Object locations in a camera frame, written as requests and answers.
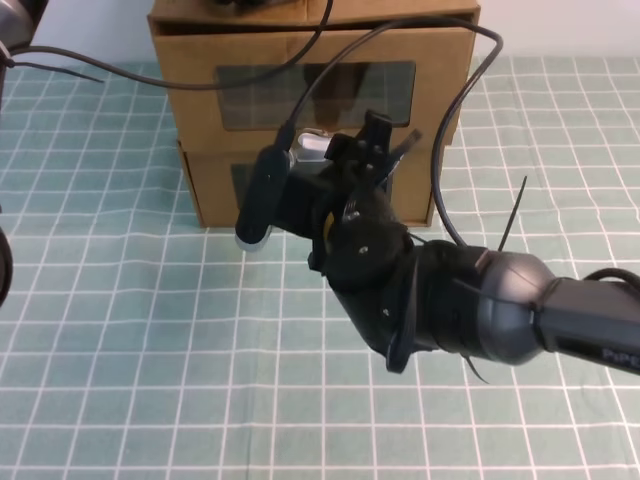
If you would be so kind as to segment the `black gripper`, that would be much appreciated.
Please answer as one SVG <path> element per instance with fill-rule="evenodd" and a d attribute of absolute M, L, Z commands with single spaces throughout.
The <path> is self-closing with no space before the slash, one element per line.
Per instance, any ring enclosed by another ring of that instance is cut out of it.
<path fill-rule="evenodd" d="M 383 188 L 422 138 L 413 130 L 390 151 L 391 120 L 367 111 L 354 136 L 336 133 L 327 159 L 297 165 L 287 179 L 287 231 L 312 242 L 310 269 L 341 295 L 382 289 L 413 248 Z"/>

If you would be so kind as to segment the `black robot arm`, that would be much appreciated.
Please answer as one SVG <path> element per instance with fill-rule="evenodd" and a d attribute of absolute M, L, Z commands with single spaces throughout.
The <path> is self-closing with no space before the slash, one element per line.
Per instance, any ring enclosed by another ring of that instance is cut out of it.
<path fill-rule="evenodd" d="M 384 191 L 413 145 L 337 134 L 319 153 L 309 266 L 390 372 L 442 350 L 520 365 L 542 352 L 639 370 L 639 278 L 616 268 L 555 275 L 525 254 L 444 240 L 416 244 Z"/>

